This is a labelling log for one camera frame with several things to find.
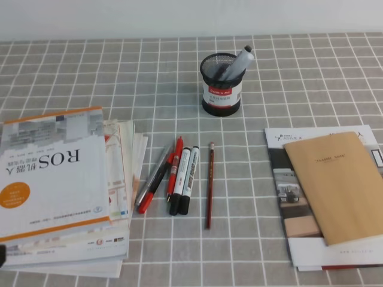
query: notebook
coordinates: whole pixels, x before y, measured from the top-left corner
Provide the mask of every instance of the notebook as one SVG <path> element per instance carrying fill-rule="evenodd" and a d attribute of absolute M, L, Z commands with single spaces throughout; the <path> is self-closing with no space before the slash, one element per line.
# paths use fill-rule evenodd
<path fill-rule="evenodd" d="M 383 180 L 354 132 L 284 148 L 328 245 L 383 234 Z"/>

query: orange circle sticker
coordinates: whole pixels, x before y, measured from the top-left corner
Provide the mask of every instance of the orange circle sticker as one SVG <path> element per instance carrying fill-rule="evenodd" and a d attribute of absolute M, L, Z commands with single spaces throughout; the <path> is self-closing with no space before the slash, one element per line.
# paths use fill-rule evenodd
<path fill-rule="evenodd" d="M 14 182 L 7 185 L 0 193 L 0 206 L 15 208 L 22 205 L 28 199 L 31 189 L 24 182 Z"/>

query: stack of books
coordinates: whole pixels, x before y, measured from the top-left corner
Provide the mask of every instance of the stack of books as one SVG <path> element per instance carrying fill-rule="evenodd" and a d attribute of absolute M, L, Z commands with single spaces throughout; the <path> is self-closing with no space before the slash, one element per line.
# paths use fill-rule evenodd
<path fill-rule="evenodd" d="M 147 141 L 100 107 L 6 122 L 2 269 L 119 277 Z"/>
<path fill-rule="evenodd" d="M 383 156 L 369 126 L 266 129 L 300 271 L 383 265 Z"/>

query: marker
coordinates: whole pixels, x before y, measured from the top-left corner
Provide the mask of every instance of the marker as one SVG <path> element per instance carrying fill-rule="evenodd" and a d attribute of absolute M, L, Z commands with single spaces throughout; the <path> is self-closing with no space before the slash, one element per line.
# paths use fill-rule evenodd
<path fill-rule="evenodd" d="M 190 196 L 192 194 L 194 176 L 196 174 L 197 162 L 199 158 L 199 147 L 194 146 L 190 153 L 189 165 L 187 166 L 186 171 L 186 181 L 184 184 L 184 189 L 182 191 L 182 196 L 180 199 L 180 206 L 178 207 L 178 213 L 182 215 L 187 215 L 189 212 L 189 203 Z"/>
<path fill-rule="evenodd" d="M 220 81 L 231 81 L 238 77 L 254 60 L 251 47 L 247 45 L 235 58 L 234 62 L 227 67 L 220 77 Z"/>
<path fill-rule="evenodd" d="M 182 150 L 180 166 L 178 168 L 177 179 L 175 181 L 174 192 L 170 198 L 170 215 L 177 215 L 180 205 L 181 194 L 184 189 L 187 166 L 189 164 L 190 148 Z"/>
<path fill-rule="evenodd" d="M 177 140 L 177 144 L 175 146 L 172 169 L 170 171 L 170 177 L 168 182 L 168 196 L 167 196 L 168 202 L 170 200 L 171 195 L 173 194 L 175 179 L 177 177 L 178 165 L 180 164 L 180 158 L 181 158 L 181 153 L 183 148 L 184 148 L 184 142 L 182 140 L 182 137 L 179 137 Z"/>
<path fill-rule="evenodd" d="M 136 198 L 136 206 L 139 206 L 142 202 L 142 200 L 144 199 L 145 195 L 148 193 L 149 189 L 150 189 L 150 186 L 151 184 L 153 183 L 154 179 L 157 177 L 157 174 L 159 172 L 159 169 L 163 166 L 163 164 L 167 161 L 167 159 L 169 158 L 170 156 L 170 153 L 172 151 L 172 145 L 166 147 L 164 150 L 163 150 L 163 153 L 160 157 L 160 160 L 159 162 L 157 163 L 157 166 L 156 168 L 154 169 L 154 171 L 150 174 L 150 177 L 148 179 L 148 181 L 145 183 L 144 187 L 142 188 L 141 190 L 141 193 L 137 196 Z"/>
<path fill-rule="evenodd" d="M 159 172 L 157 173 L 153 183 L 150 185 L 149 192 L 146 193 L 144 199 L 142 200 L 141 204 L 138 208 L 138 213 L 143 214 L 148 209 L 151 200 L 154 197 L 154 194 L 156 193 L 158 186 L 160 185 L 163 177 L 165 176 L 165 173 L 168 171 L 168 169 L 171 167 L 172 161 L 173 161 L 174 154 L 171 154 L 166 161 L 166 163 L 163 164 L 162 167 L 160 167 Z"/>

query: white wall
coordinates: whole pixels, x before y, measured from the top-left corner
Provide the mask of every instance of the white wall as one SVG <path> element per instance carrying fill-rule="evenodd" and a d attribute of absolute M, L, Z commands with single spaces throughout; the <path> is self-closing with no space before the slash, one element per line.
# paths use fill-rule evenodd
<path fill-rule="evenodd" d="M 381 0 L 1 0 L 0 41 L 383 30 Z"/>

